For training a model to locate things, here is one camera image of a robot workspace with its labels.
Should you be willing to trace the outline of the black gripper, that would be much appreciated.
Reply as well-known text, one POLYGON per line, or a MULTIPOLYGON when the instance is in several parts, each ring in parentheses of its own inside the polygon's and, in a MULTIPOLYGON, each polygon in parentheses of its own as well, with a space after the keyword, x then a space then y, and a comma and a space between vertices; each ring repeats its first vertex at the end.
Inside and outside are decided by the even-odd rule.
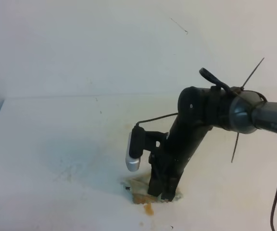
POLYGON ((211 125, 192 116, 178 114, 160 150, 154 155, 152 168, 156 176, 151 177, 148 194, 171 202, 176 195, 181 175, 206 134, 212 130, 211 125))

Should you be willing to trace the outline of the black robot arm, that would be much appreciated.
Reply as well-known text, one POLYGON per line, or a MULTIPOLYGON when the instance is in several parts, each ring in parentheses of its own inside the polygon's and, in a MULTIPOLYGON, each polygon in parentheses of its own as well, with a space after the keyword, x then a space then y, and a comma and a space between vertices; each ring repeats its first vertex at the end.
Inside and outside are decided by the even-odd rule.
POLYGON ((178 115, 158 150, 151 152, 148 194, 172 201, 184 169, 212 128, 250 134, 264 129, 277 134, 277 103, 254 91, 226 93, 218 87, 184 89, 178 115))

